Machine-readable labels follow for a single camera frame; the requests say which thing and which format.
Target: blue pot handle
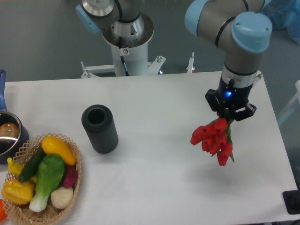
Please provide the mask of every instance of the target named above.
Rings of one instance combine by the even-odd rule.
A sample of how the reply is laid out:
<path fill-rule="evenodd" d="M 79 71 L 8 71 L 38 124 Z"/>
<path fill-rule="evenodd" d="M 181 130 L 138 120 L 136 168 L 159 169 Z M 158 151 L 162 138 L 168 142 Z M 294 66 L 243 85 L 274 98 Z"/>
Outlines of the blue pot handle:
<path fill-rule="evenodd" d="M 5 70 L 0 70 L 0 111 L 7 111 L 4 100 Z"/>

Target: yellow bell pepper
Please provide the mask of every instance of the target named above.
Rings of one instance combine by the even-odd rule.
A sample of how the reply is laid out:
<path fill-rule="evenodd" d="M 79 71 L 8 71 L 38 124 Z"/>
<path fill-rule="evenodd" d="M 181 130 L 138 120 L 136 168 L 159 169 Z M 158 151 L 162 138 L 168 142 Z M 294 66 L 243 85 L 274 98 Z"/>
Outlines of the yellow bell pepper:
<path fill-rule="evenodd" d="M 29 181 L 8 180 L 3 184 L 2 194 L 12 203 L 23 205 L 32 200 L 33 189 L 34 185 Z"/>

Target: garlic bulb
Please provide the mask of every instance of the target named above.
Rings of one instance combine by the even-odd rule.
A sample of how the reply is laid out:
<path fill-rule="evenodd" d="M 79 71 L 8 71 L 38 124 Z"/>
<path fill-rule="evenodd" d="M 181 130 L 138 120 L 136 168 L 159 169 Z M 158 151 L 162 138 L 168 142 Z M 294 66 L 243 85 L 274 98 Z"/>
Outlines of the garlic bulb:
<path fill-rule="evenodd" d="M 57 209 L 64 209 L 66 208 L 73 197 L 73 189 L 72 187 L 61 187 L 52 191 L 51 193 L 51 202 L 53 206 Z"/>

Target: cooking pot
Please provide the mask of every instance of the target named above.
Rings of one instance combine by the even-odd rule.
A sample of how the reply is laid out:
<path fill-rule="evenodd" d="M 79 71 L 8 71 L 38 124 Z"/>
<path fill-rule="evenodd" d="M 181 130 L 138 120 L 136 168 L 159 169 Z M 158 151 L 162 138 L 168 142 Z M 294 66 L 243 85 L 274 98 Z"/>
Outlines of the cooking pot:
<path fill-rule="evenodd" d="M 6 164 L 7 158 L 29 140 L 29 135 L 20 119 L 7 111 L 4 100 L 5 70 L 0 70 L 0 164 Z"/>

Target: cucumber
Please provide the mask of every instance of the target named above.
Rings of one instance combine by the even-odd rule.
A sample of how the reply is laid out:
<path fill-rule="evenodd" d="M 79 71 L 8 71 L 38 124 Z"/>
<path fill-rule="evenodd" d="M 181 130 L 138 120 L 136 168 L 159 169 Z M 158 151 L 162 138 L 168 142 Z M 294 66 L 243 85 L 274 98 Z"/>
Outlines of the cucumber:
<path fill-rule="evenodd" d="M 19 175 L 19 182 L 28 181 L 38 171 L 38 165 L 42 159 L 46 156 L 46 153 L 42 148 L 39 148 L 28 160 L 24 168 L 21 170 Z"/>

